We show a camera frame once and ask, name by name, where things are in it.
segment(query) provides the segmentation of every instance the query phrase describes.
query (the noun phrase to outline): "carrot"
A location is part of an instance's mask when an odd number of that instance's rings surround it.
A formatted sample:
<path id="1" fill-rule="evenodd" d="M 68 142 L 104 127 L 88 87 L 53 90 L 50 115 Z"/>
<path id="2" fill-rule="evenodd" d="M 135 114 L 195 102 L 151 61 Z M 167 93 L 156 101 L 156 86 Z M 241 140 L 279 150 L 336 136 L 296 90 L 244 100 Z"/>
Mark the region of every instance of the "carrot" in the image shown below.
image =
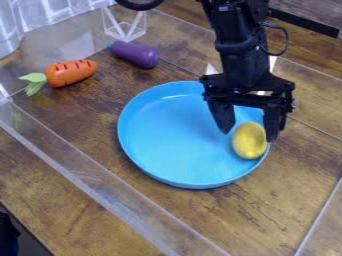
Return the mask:
<path id="1" fill-rule="evenodd" d="M 25 92 L 32 96 L 46 82 L 50 87 L 64 87 L 88 78 L 97 69 L 99 64 L 93 60 L 69 60 L 49 64 L 45 73 L 30 73 L 18 79 L 30 82 Z"/>

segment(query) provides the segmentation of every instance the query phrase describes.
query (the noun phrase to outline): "wooden table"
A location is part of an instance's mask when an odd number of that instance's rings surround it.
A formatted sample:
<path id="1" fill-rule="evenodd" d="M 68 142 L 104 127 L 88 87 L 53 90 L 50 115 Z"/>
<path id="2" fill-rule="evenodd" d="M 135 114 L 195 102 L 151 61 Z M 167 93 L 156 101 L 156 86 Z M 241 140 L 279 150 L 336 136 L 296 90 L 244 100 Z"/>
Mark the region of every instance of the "wooden table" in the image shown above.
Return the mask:
<path id="1" fill-rule="evenodd" d="M 160 10 L 207 27 L 197 4 L 168 2 Z M 340 41 L 286 26 L 292 39 L 284 57 L 342 77 Z M 279 46 L 272 33 L 271 46 Z M 1 63 L 13 77 L 32 71 L 24 54 Z M 140 172 L 115 134 L 120 111 L 139 92 L 196 76 L 164 61 L 141 70 L 105 50 L 89 58 L 101 66 L 92 78 L 62 90 L 45 87 L 29 99 L 18 91 L 14 103 L 228 253 L 292 255 L 340 177 L 340 81 L 283 61 L 278 72 L 300 82 L 299 110 L 262 166 L 228 186 L 189 191 Z M 0 134 L 0 200 L 56 255 L 163 255 L 16 139 Z"/>

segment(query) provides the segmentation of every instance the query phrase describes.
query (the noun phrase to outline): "purple eggplant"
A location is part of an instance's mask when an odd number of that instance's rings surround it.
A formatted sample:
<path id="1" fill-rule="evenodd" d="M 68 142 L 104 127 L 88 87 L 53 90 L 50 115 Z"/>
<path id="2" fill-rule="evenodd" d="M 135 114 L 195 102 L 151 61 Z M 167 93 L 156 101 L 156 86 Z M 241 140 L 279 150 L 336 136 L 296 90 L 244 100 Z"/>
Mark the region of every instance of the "purple eggplant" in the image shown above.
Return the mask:
<path id="1" fill-rule="evenodd" d="M 108 44 L 108 49 L 120 58 L 131 61 L 143 68 L 153 68 L 159 61 L 159 53 L 156 48 L 139 45 L 133 43 L 127 43 L 123 41 L 115 41 Z"/>

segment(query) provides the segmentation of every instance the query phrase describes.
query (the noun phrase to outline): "blue bowl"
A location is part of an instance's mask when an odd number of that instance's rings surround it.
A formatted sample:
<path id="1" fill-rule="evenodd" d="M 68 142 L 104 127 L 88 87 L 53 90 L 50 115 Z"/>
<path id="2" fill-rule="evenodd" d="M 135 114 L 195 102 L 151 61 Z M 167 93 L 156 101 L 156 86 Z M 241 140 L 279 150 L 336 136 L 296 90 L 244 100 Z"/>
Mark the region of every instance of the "blue bowl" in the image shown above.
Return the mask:
<path id="1" fill-rule="evenodd" d="M 231 145 L 236 127 L 263 125 L 259 109 L 233 106 L 236 123 L 224 135 L 201 97 L 197 81 L 179 81 L 141 92 L 120 114 L 117 135 L 123 150 L 141 170 L 180 188 L 209 189 L 245 176 L 262 163 L 240 158 Z"/>

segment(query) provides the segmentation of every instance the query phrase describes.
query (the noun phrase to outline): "toy lemon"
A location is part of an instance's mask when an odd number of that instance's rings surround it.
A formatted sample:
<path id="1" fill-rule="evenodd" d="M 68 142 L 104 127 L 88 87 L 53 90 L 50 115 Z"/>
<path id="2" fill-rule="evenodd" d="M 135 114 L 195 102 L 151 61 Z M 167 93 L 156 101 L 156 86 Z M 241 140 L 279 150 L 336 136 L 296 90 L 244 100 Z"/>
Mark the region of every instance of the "toy lemon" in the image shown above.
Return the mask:
<path id="1" fill-rule="evenodd" d="M 255 122 L 245 122 L 232 136 L 232 148 L 244 159 L 260 157 L 267 148 L 264 128 Z"/>

